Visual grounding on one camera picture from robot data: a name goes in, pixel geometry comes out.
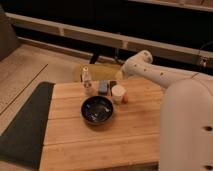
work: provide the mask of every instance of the cable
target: cable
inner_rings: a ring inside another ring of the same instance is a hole
[[[213,41],[204,43],[204,44],[199,48],[199,51],[198,51],[197,56],[200,57],[200,52],[201,52],[201,50],[202,50],[203,48],[205,48],[206,46],[209,46],[209,45],[211,45],[211,44],[213,44]]]

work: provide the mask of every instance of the floor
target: floor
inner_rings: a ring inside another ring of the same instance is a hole
[[[73,81],[73,70],[89,60],[23,44],[0,62],[0,135],[42,81]],[[0,161],[0,171],[30,169]]]

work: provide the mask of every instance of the yellow object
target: yellow object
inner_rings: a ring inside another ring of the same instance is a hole
[[[82,68],[87,66],[93,81],[123,79],[120,71],[121,66],[117,64],[81,64],[74,69],[74,81],[81,81]]]

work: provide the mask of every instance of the white cup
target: white cup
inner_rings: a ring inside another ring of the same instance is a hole
[[[116,104],[120,104],[123,100],[123,96],[126,93],[126,89],[122,85],[115,85],[112,87],[112,99]]]

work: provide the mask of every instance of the black mat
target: black mat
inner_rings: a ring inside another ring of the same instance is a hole
[[[0,137],[0,159],[39,168],[52,83],[40,83]]]

